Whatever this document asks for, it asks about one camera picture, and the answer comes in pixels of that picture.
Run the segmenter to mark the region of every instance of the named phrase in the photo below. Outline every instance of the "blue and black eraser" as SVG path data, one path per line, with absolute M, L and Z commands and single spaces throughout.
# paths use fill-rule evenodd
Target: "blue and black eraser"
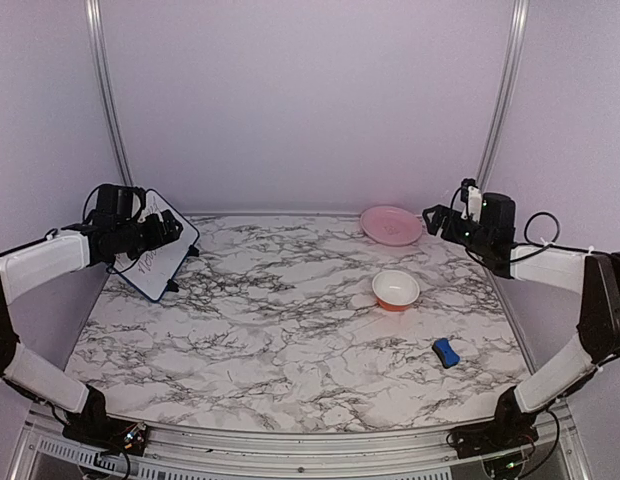
M 434 350 L 434 353 L 436 353 L 439 360 L 441 360 L 443 368 L 454 367 L 461 360 L 459 355 L 452 350 L 447 338 L 440 338 L 434 342 L 432 350 Z

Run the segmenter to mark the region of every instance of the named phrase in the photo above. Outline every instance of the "vertical metal post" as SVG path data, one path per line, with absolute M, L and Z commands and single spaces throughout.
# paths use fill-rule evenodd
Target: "vertical metal post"
M 101 7 L 99 0 L 86 0 L 86 14 L 88 17 L 88 30 L 90 32 L 90 46 L 94 56 L 94 64 L 97 73 L 97 81 L 101 93 L 101 102 L 108 123 L 110 141 L 114 150 L 115 159 L 119 169 L 119 175 L 124 185 L 133 185 L 130 166 L 123 146 L 123 137 L 117 118 L 117 111 L 112 93 L 110 73 L 108 71 L 108 59 L 106 56 L 106 44 L 101 26 Z
M 528 18 L 529 3 L 529 0 L 515 0 L 514 2 L 510 36 L 506 48 L 506 58 L 503 65 L 499 95 L 497 96 L 497 104 L 494 109 L 492 124 L 490 125 L 486 147 L 483 151 L 483 157 L 477 173 L 477 184 L 481 190 L 486 188 L 488 179 L 490 178 L 490 173 L 492 172 L 497 156 L 497 149 L 499 148 L 501 131 L 503 130 L 503 124 L 512 100 L 512 93 L 514 91 L 519 62 L 521 60 L 521 50 L 523 48 L 523 37 L 526 29 L 526 20 Z

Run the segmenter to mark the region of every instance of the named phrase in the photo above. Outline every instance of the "marble tabletop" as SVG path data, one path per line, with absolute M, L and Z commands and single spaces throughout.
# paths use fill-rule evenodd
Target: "marble tabletop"
M 201 257 L 152 304 L 117 277 L 67 372 L 113 414 L 243 431 L 357 432 L 489 417 L 528 375 L 481 267 L 427 234 L 385 247 L 351 217 L 193 218 Z M 382 269 L 414 276 L 406 312 L 375 304 Z M 433 342 L 461 362 L 444 369 Z

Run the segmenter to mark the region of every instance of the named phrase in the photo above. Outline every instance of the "pink plate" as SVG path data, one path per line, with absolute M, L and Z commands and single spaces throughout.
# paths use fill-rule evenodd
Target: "pink plate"
M 423 232 L 421 221 L 396 207 L 372 207 L 361 215 L 361 228 L 375 242 L 401 247 L 415 242 Z

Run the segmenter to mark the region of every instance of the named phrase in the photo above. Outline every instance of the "whiteboard stand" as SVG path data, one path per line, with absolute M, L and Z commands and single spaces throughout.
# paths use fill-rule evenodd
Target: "whiteboard stand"
M 126 254 L 117 255 L 113 268 L 119 277 L 153 303 L 160 302 L 166 292 L 179 291 L 175 275 L 186 258 L 199 256 L 196 247 L 199 231 L 156 190 L 146 192 L 146 208 L 139 219 L 144 220 L 152 213 L 161 215 L 164 210 L 170 210 L 183 225 L 179 240 L 145 252 L 137 260 L 130 260 Z

